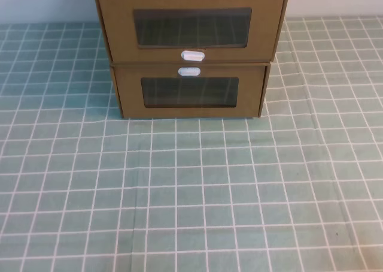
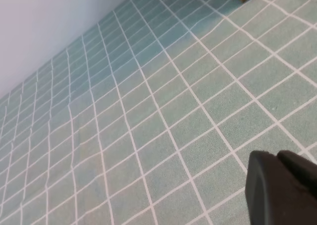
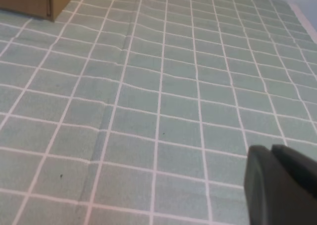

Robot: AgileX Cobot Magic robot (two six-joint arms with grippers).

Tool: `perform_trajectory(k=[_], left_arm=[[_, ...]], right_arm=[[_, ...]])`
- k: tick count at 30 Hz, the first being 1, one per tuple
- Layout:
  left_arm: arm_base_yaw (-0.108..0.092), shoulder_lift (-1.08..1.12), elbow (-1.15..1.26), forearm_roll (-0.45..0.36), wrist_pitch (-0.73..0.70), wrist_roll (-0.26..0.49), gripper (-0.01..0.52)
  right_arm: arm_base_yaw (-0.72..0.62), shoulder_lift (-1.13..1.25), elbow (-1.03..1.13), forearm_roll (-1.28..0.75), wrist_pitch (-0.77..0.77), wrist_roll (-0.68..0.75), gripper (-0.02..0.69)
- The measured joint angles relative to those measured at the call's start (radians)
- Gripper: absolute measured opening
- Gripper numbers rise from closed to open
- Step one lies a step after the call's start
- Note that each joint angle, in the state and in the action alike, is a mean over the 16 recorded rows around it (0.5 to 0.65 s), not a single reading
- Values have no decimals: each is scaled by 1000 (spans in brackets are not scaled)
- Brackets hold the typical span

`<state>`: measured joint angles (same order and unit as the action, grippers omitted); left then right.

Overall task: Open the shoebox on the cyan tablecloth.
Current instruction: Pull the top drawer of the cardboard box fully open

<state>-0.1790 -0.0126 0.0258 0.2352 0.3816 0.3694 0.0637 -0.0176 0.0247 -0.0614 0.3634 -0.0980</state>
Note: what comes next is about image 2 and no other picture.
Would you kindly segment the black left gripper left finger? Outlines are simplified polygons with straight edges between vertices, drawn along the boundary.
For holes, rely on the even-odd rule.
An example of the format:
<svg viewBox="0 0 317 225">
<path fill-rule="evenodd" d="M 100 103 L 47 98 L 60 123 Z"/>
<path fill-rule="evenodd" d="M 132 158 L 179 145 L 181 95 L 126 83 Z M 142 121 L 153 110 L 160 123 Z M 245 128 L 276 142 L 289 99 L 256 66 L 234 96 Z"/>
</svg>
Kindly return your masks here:
<svg viewBox="0 0 317 225">
<path fill-rule="evenodd" d="M 252 225 L 315 225 L 317 185 L 303 185 L 277 155 L 252 151 L 245 196 Z"/>
</svg>

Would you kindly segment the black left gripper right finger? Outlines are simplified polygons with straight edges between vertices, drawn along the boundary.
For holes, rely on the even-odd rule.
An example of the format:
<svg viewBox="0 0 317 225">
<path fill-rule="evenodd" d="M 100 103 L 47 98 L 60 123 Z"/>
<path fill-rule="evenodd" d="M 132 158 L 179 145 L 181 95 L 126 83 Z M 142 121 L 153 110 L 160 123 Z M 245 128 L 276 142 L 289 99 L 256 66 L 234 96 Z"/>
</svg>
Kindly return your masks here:
<svg viewBox="0 0 317 225">
<path fill-rule="evenodd" d="M 278 159 L 303 185 L 317 184 L 317 165 L 291 151 L 279 151 Z"/>
</svg>

